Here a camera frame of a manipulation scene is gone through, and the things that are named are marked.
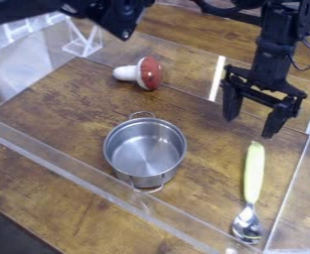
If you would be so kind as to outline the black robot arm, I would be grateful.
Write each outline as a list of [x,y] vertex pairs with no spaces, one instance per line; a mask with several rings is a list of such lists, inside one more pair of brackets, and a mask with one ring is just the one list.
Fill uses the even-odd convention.
[[[116,38],[129,39],[140,17],[156,0],[0,0],[0,25],[61,12],[94,22]],[[248,69],[227,65],[222,79],[223,115],[238,117],[247,98],[271,108],[262,136],[271,138],[288,118],[298,115],[305,91],[287,81],[295,67],[295,46],[310,35],[310,0],[231,0],[230,8],[205,0],[191,0],[203,13],[252,24],[260,28],[256,49]]]

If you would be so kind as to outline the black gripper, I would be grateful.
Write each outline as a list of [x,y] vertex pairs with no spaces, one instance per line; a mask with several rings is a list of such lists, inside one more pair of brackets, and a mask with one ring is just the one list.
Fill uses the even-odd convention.
[[298,114],[306,93],[286,80],[292,63],[294,46],[256,41],[250,69],[227,64],[222,79],[223,116],[232,121],[244,98],[271,108],[260,136],[270,139],[284,122]]

